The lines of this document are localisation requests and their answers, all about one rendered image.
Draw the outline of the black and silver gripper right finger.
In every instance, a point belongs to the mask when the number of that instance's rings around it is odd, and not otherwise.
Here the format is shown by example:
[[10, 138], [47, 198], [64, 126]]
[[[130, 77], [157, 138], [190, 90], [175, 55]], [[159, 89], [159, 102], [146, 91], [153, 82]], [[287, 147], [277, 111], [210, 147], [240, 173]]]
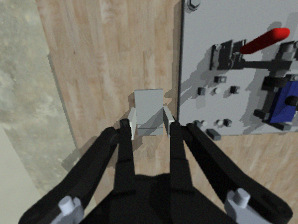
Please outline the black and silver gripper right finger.
[[170, 138], [170, 224], [200, 224], [183, 140], [224, 204], [226, 213], [238, 224], [290, 221], [291, 207], [246, 175], [196, 124], [180, 126], [167, 106], [163, 106], [163, 122]]

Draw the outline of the blue metal block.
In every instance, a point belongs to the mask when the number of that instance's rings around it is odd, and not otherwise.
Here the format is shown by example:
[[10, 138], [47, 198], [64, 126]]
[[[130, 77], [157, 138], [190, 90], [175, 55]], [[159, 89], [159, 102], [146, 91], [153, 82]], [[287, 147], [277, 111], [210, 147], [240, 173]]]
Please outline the blue metal block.
[[286, 87], [279, 88], [278, 92], [268, 91], [262, 111], [270, 113], [264, 120], [269, 123], [292, 122], [296, 106], [285, 104], [288, 96], [298, 96], [298, 81], [288, 81]]

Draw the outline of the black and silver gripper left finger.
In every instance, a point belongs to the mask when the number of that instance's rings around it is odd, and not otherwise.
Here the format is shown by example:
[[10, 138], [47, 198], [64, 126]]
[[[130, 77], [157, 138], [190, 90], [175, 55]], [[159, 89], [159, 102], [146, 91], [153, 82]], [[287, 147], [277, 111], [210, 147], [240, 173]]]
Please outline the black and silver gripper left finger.
[[132, 148], [136, 124], [136, 107], [132, 107], [128, 118], [120, 120], [120, 128], [104, 129], [65, 178], [18, 224], [79, 224], [118, 143], [109, 224], [140, 224]]

